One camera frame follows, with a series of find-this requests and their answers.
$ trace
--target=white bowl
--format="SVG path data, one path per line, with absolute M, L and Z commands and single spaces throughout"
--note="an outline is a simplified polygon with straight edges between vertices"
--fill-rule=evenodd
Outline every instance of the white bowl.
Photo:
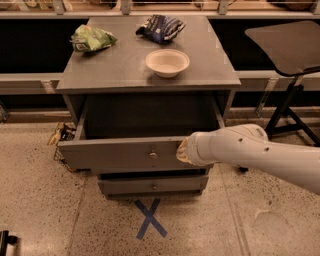
M 163 49 L 151 52 L 146 57 L 147 66 L 161 77 L 175 77 L 185 70 L 189 64 L 189 57 L 180 51 Z

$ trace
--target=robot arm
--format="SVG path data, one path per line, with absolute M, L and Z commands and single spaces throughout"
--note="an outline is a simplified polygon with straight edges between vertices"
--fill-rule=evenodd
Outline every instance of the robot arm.
M 177 158 L 197 166 L 256 168 L 320 194 L 320 148 L 270 142 L 255 124 L 195 132 L 181 143 Z

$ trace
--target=drawer knob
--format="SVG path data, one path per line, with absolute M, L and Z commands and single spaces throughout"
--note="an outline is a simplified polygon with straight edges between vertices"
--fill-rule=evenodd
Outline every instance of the drawer knob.
M 149 156 L 150 156 L 151 159 L 157 159 L 157 158 L 158 158 L 158 155 L 157 155 L 157 153 L 155 153 L 155 152 L 151 152 L 151 153 L 149 154 Z

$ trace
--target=terrazzo floor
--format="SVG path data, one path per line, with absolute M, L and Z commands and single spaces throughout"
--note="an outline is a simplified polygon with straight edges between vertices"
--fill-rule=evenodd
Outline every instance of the terrazzo floor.
M 47 141 L 55 126 L 10 119 L 0 125 L 0 231 L 18 237 L 7 256 L 320 255 L 319 195 L 221 163 L 202 195 L 107 200 L 90 171 L 69 172 L 53 159 Z M 274 140 L 308 143 L 301 134 Z M 149 211 L 156 199 L 153 217 L 166 234 L 154 222 L 141 233 L 146 216 L 136 202 Z

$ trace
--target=blue tape x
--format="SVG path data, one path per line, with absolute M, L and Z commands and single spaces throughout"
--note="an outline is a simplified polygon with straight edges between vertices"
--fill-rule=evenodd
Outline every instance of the blue tape x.
M 156 218 L 153 216 L 156 212 L 156 209 L 158 207 L 158 204 L 160 202 L 159 198 L 155 198 L 153 200 L 152 206 L 150 208 L 150 211 L 141 203 L 140 200 L 136 200 L 134 203 L 135 205 L 140 209 L 140 211 L 146 216 L 144 222 L 142 223 L 142 226 L 137 234 L 138 239 L 142 239 L 144 234 L 147 231 L 147 228 L 151 222 L 151 224 L 154 226 L 154 228 L 160 233 L 162 237 L 166 237 L 167 231 L 161 226 L 161 224 L 156 220 Z

